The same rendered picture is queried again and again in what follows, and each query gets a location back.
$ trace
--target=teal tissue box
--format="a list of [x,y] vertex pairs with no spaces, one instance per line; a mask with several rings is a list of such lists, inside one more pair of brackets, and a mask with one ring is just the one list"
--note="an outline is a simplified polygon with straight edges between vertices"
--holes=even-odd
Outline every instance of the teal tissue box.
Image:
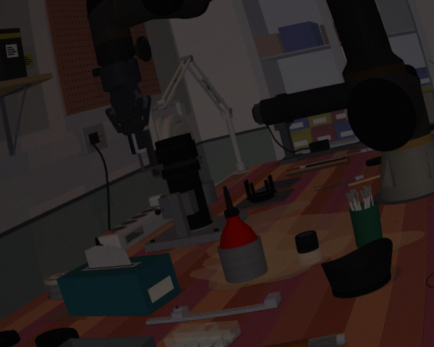
[[88,263],[58,278],[72,316],[149,315],[180,294],[169,253],[131,257],[133,266],[89,270]]

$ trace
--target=black plug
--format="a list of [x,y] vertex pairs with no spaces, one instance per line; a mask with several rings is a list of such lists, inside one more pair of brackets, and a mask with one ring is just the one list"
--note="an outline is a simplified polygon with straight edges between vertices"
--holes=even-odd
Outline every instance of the black plug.
[[92,132],[88,135],[88,141],[91,145],[96,145],[97,143],[100,143],[100,137],[98,136],[98,132]]

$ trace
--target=power cord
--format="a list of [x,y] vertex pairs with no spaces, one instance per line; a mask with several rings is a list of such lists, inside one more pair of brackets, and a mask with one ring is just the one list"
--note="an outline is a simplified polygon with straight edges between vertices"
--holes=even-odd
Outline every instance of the power cord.
[[297,153],[297,152],[299,152],[300,150],[304,150],[305,148],[300,148],[300,149],[298,149],[298,150],[289,150],[289,149],[287,149],[286,147],[284,147],[280,142],[278,142],[277,140],[276,140],[276,138],[273,136],[273,133],[272,133],[272,130],[270,129],[270,127],[266,124],[266,126],[267,126],[267,129],[268,129],[268,131],[270,132],[270,134],[272,135],[272,138],[275,140],[275,142],[276,143],[278,143],[278,146],[280,146],[281,148],[283,148],[284,150],[287,150],[288,152],[291,152],[291,153]]
[[111,207],[109,204],[109,178],[108,178],[108,169],[106,167],[106,161],[104,160],[103,154],[101,154],[101,151],[97,147],[97,143],[100,142],[100,137],[98,136],[97,132],[94,132],[92,134],[88,135],[88,139],[90,141],[90,144],[96,149],[98,154],[101,156],[101,160],[103,161],[104,166],[104,173],[106,175],[106,193],[108,195],[108,230],[111,230]]

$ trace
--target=red squeeze bottle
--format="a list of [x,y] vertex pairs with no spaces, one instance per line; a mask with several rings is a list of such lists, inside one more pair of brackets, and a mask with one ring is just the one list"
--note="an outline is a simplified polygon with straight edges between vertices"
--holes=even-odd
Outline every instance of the red squeeze bottle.
[[239,210],[233,207],[229,190],[224,187],[226,225],[220,236],[220,248],[229,249],[250,244],[258,239],[253,229],[239,217]]

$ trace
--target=black cable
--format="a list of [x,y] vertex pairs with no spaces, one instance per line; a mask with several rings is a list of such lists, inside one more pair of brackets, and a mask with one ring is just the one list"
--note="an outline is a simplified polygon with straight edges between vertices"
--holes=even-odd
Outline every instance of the black cable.
[[267,126],[267,129],[268,129],[268,131],[270,132],[270,134],[272,135],[272,138],[275,140],[275,142],[276,143],[278,143],[278,146],[280,146],[281,148],[283,148],[284,150],[287,150],[288,152],[291,152],[291,153],[297,153],[297,152],[299,152],[300,150],[304,150],[305,148],[300,148],[300,149],[298,149],[298,150],[289,150],[289,149],[287,149],[286,147],[284,147],[280,142],[278,142],[277,140],[276,140],[276,138],[273,136],[273,133],[272,133],[272,130],[270,129],[270,127],[266,124],[266,126]]
[[101,154],[101,152],[98,149],[98,147],[96,147],[95,144],[92,144],[92,146],[96,149],[96,151],[98,152],[98,154],[101,156],[101,160],[103,161],[103,165],[104,165],[104,173],[106,175],[106,193],[108,194],[108,230],[111,230],[111,208],[109,206],[109,178],[108,178],[108,169],[106,167],[106,161],[104,161],[104,157]]

